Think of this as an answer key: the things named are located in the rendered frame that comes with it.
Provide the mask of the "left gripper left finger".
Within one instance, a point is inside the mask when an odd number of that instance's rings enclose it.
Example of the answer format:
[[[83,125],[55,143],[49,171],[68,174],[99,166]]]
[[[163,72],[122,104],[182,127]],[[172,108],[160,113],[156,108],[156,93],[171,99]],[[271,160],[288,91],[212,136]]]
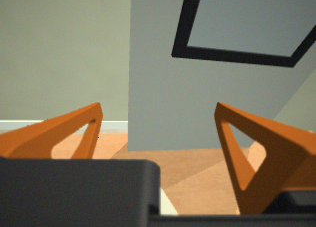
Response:
[[[54,146],[88,124],[70,159],[92,159],[102,124],[99,102],[73,112],[0,134],[0,156],[53,159]]]

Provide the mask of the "black mirror frame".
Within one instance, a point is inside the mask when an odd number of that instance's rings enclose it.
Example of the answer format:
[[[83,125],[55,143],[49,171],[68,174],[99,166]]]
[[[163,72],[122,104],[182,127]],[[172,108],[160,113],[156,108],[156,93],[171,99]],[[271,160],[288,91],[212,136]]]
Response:
[[[316,41],[316,25],[289,56],[187,46],[200,0],[183,0],[172,57],[293,68]]]

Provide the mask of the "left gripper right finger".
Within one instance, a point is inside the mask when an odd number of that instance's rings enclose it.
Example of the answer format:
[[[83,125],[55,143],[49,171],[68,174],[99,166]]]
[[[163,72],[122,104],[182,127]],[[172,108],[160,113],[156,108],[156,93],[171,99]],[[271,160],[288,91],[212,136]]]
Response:
[[[285,190],[316,190],[315,133],[222,102],[214,119],[240,214],[261,214]],[[264,147],[266,157],[257,171],[229,124]]]

